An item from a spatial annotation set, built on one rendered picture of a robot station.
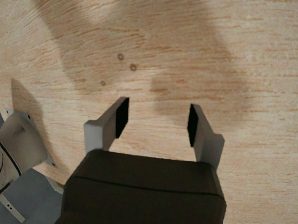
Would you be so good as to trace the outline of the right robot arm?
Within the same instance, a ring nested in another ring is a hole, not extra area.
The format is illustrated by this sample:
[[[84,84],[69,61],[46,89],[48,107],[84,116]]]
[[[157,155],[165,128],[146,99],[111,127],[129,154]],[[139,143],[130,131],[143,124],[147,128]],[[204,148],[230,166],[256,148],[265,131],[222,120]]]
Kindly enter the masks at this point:
[[[27,169],[43,164],[47,151],[32,125],[17,112],[0,129],[0,147],[1,196]]]

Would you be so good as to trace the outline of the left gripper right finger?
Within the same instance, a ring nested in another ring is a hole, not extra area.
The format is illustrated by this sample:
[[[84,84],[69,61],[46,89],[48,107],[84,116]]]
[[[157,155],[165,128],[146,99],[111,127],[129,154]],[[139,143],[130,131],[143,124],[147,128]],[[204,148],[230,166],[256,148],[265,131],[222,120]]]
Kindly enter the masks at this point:
[[[196,161],[212,164],[217,171],[225,139],[222,133],[213,132],[200,104],[190,104],[186,128],[188,128],[190,148],[194,148]]]

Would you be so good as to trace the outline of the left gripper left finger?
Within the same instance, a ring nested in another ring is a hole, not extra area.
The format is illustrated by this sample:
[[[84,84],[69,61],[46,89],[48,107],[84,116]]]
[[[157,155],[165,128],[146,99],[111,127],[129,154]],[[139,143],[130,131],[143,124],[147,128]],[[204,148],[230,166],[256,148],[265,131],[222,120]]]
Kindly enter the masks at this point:
[[[84,144],[86,153],[93,149],[109,151],[113,141],[121,136],[129,121],[129,97],[121,96],[97,120],[84,124]]]

